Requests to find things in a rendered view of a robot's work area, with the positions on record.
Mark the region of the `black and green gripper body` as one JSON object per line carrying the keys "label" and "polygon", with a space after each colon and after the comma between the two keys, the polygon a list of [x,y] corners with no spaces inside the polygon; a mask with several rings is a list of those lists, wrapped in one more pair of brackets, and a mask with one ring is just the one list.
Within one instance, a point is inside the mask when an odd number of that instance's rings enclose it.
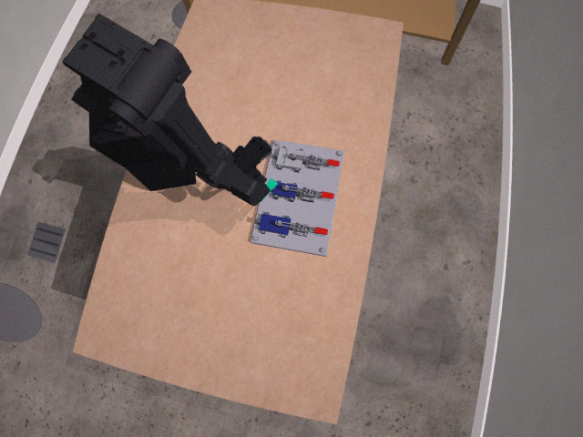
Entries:
{"label": "black and green gripper body", "polygon": [[[236,148],[236,150],[233,152],[233,154],[232,154],[232,155],[239,155],[239,153],[240,153],[242,150],[243,150],[243,146],[238,146],[238,147]],[[235,164],[235,163],[233,163],[233,164]],[[241,167],[240,167],[238,164],[235,164],[235,165],[237,165],[237,166],[238,166],[238,167],[241,169]],[[241,169],[241,172],[242,172],[242,169]],[[265,182],[267,181],[267,178],[265,178],[265,177],[264,177],[262,174],[260,174],[260,175],[258,176],[258,178],[257,178],[257,179],[258,179],[258,180],[260,180],[260,181],[262,181],[263,183],[265,183]],[[267,186],[266,186],[266,187],[267,187]],[[263,198],[265,198],[265,197],[266,197],[266,195],[267,195],[267,194],[268,194],[270,191],[271,191],[271,190],[270,190],[270,189],[267,187],[267,188],[266,188],[265,195],[264,195],[264,197],[263,197]]]}

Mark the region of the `blue rectangular block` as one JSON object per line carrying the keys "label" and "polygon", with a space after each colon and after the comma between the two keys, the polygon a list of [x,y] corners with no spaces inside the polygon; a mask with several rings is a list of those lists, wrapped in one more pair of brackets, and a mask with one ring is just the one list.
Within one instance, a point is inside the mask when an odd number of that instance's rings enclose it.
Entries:
{"label": "blue rectangular block", "polygon": [[273,196],[278,195],[278,197],[281,197],[281,198],[293,198],[293,199],[296,198],[296,191],[289,190],[289,192],[285,192],[284,189],[282,189],[282,185],[283,186],[288,185],[289,187],[295,187],[295,188],[297,188],[298,186],[280,183],[280,182],[277,182],[277,183],[278,183],[278,185],[273,189],[273,193],[272,193]]}
{"label": "blue rectangular block", "polygon": [[280,220],[281,222],[291,223],[292,219],[262,214],[259,230],[265,230],[268,232],[288,235],[290,228],[284,227],[284,226],[279,228],[277,225],[275,225],[276,220],[277,221]]}

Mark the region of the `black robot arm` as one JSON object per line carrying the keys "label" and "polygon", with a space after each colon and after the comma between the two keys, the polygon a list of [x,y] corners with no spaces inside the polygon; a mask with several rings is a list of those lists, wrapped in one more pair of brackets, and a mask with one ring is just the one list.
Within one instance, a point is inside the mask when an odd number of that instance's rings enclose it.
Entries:
{"label": "black robot arm", "polygon": [[267,187],[257,179],[256,166],[271,154],[271,145],[252,137],[239,155],[232,155],[226,145],[213,142],[186,98],[183,83],[191,70],[170,42],[158,39],[152,45],[98,14],[63,64],[81,76],[71,99],[97,115],[95,128],[125,135],[131,127],[146,137],[156,124],[201,180],[252,206],[261,202]]}

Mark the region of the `toggle clamp with red handle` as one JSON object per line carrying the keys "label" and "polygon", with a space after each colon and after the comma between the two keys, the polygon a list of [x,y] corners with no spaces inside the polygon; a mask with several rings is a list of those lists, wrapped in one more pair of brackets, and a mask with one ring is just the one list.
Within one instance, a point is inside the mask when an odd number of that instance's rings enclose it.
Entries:
{"label": "toggle clamp with red handle", "polygon": [[[289,192],[289,190],[290,191],[293,191],[293,189],[289,189],[289,186],[288,185],[285,185],[285,186],[282,185],[282,189],[284,189],[285,192]],[[305,189],[308,189],[308,192],[307,191],[304,191]],[[316,192],[317,193],[321,193],[320,191],[315,191],[315,189],[310,189],[310,188],[302,188],[302,190],[303,191],[296,190],[296,192],[301,192],[302,193],[302,201],[307,201],[307,202],[313,202],[314,201],[314,198],[317,197],[315,195]],[[309,191],[311,191],[311,193],[309,193]],[[323,191],[322,192],[322,196],[318,196],[318,197],[319,198],[331,198],[331,199],[333,199],[334,194]]]}
{"label": "toggle clamp with red handle", "polygon": [[[282,227],[282,223],[288,224],[287,222],[281,222],[280,220],[275,221],[275,225],[277,225],[279,228]],[[297,226],[297,227],[294,227],[295,228],[295,235],[307,237],[308,232],[313,233],[313,231],[309,231],[309,225],[308,224],[302,224],[302,223],[296,223],[296,224],[289,223],[289,224],[290,225]],[[299,227],[298,224],[301,225],[301,227]],[[284,227],[291,228],[291,226],[286,226],[286,225],[283,225],[283,226]],[[304,228],[302,228],[302,227],[304,227]],[[327,235],[327,233],[328,233],[328,229],[322,229],[322,228],[317,228],[317,227],[316,228],[311,227],[311,228],[312,229],[315,229],[315,232],[314,233],[323,234],[323,235]]]}

